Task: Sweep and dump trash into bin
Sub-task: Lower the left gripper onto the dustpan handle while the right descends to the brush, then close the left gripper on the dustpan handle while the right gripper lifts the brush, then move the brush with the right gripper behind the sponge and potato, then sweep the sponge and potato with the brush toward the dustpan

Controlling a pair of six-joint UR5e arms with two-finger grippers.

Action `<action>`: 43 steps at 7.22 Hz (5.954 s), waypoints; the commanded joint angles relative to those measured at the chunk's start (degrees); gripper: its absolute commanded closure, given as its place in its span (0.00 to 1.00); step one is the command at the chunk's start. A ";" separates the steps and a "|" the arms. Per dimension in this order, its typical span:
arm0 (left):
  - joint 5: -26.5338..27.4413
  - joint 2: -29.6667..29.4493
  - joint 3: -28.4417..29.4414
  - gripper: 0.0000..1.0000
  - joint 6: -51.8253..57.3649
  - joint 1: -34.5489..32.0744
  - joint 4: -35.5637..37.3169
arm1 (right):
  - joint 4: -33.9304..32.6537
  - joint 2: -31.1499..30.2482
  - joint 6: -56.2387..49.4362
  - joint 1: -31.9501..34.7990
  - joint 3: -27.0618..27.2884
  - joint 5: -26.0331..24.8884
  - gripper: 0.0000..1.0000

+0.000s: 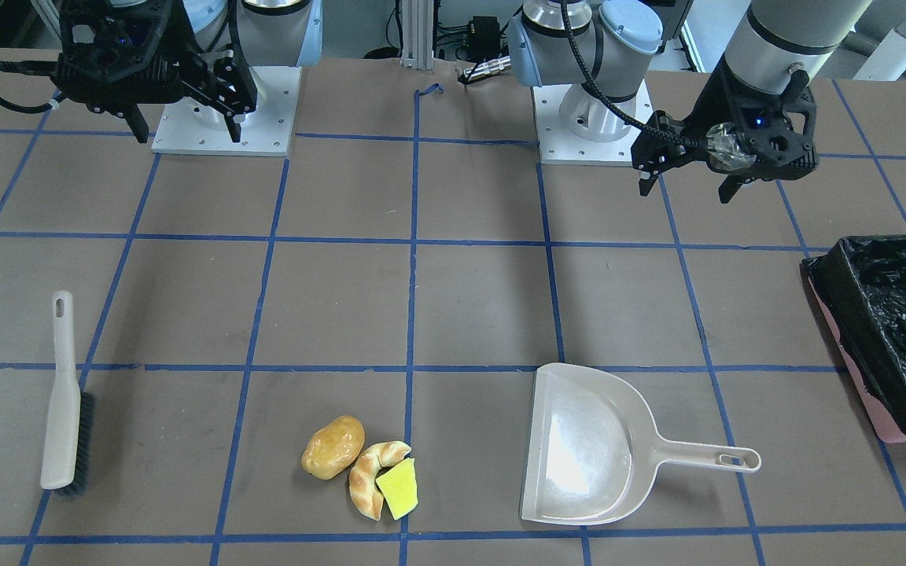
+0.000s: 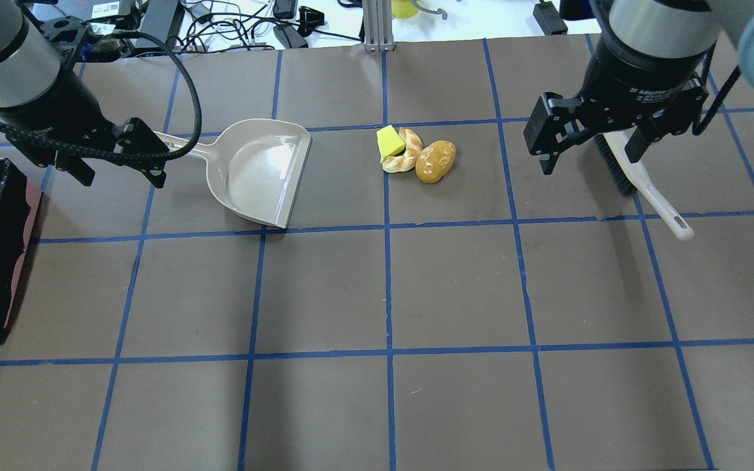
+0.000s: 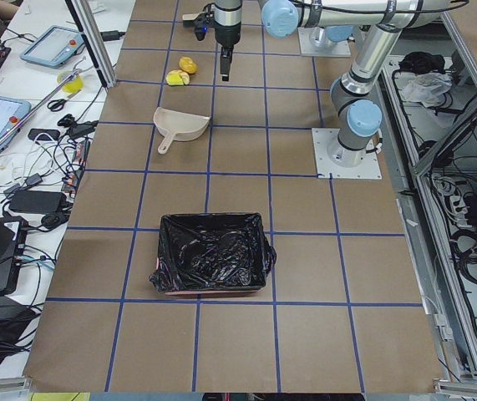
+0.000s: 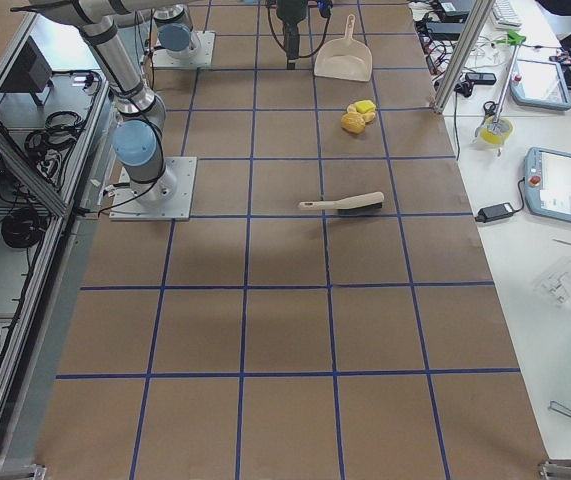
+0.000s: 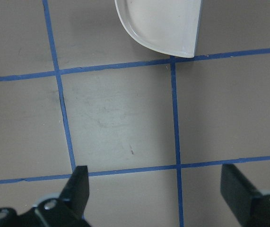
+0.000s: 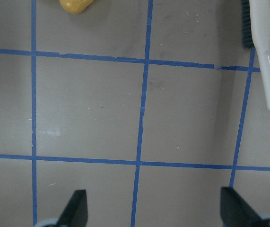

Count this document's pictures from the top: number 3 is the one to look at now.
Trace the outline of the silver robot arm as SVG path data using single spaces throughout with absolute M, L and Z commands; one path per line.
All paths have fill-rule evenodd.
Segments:
M 382 122 L 380 108 L 366 97 L 375 85 L 384 61 L 405 28 L 424 26 L 441 13 L 466 6 L 465 1 L 261 1 L 261 21 L 275 38 L 304 28 L 369 27 L 350 69 L 336 79 L 331 101 L 340 130 L 327 147 L 337 165 L 361 163 L 368 142 Z
M 214 1 L 214 30 L 218 44 L 234 47 L 241 37 L 242 0 Z

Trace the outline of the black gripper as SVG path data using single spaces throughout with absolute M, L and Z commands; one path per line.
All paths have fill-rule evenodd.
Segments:
M 232 63 L 232 47 L 222 47 L 220 53 L 220 74 L 223 81 L 230 78 Z

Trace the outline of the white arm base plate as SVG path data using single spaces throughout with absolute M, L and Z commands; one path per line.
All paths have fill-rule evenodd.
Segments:
M 348 39 L 353 35 L 352 25 L 326 28 L 299 28 L 301 55 L 327 58 L 349 58 Z
M 338 141 L 339 129 L 312 129 L 319 179 L 381 180 L 377 146 L 370 139 L 362 150 L 347 150 Z

